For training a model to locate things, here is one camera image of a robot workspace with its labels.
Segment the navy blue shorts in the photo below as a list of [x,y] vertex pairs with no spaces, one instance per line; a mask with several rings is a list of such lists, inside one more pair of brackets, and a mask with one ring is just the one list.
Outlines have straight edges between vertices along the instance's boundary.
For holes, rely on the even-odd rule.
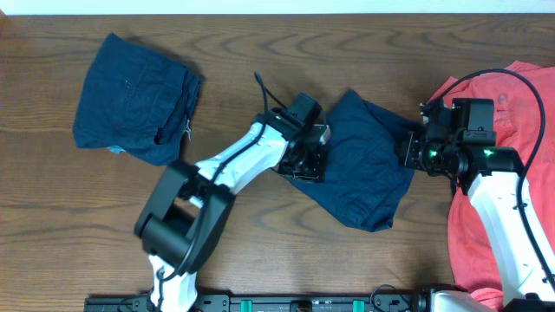
[[291,180],[343,225],[377,232],[393,226],[415,171],[399,165],[395,143],[422,124],[349,90],[327,116],[331,137],[322,183]]

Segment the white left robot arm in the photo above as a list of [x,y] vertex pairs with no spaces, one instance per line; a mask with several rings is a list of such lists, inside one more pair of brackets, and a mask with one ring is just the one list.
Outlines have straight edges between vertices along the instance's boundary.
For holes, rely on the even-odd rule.
[[153,268],[152,311],[187,311],[196,276],[213,253],[240,191],[271,168],[320,182],[330,127],[313,117],[257,115],[223,152],[194,165],[168,165],[134,226]]

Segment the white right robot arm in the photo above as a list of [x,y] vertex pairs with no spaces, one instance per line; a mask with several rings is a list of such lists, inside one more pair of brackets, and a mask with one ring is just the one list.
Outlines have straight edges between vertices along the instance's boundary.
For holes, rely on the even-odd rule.
[[395,147],[401,165],[454,175],[477,211],[497,264],[505,306],[554,304],[554,253],[526,189],[524,166],[496,134],[467,130],[410,131]]

